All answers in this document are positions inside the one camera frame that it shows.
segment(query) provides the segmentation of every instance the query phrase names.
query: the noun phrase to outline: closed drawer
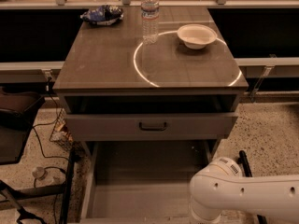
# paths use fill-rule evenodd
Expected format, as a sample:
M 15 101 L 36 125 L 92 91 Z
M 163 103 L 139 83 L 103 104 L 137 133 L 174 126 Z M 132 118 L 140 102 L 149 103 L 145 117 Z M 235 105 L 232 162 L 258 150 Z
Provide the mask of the closed drawer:
M 237 114 L 67 115 L 77 141 L 193 140 L 228 136 Z

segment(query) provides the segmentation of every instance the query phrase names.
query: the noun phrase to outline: white bowl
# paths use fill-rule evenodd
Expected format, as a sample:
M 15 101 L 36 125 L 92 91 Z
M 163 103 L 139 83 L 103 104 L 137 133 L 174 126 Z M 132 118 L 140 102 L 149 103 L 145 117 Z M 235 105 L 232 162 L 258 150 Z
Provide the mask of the white bowl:
M 178 37 L 190 49 L 202 49 L 217 39 L 216 32 L 208 26 L 190 24 L 178 29 Z

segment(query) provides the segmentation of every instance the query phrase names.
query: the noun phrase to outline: wire basket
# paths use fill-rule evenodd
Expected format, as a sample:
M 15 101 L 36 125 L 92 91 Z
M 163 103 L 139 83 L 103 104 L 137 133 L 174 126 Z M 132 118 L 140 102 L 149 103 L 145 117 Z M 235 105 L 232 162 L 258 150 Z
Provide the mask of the wire basket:
M 73 140 L 71 132 L 67 129 L 64 117 L 65 111 L 64 109 L 61 109 L 52 130 L 52 134 L 50 135 L 50 141 L 56 143 L 67 152 L 69 152 L 72 147 L 76 151 L 83 151 L 81 143 Z

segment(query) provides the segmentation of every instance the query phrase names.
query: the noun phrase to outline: black panel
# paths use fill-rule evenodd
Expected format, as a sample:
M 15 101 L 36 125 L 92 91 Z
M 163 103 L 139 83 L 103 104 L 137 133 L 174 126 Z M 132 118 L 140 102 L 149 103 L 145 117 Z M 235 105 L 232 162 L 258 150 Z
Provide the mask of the black panel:
M 0 62 L 64 61 L 84 11 L 0 10 Z
M 235 58 L 299 57 L 298 8 L 211 8 Z

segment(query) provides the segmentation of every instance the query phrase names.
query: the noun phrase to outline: drawer handle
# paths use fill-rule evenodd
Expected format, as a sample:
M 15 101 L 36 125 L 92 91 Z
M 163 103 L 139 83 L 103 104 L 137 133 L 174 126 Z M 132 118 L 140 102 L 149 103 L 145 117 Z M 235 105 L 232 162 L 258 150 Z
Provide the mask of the drawer handle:
M 142 122 L 139 122 L 139 129 L 142 131 L 164 131 L 167 129 L 167 123 L 164 122 L 162 127 L 146 126 Z

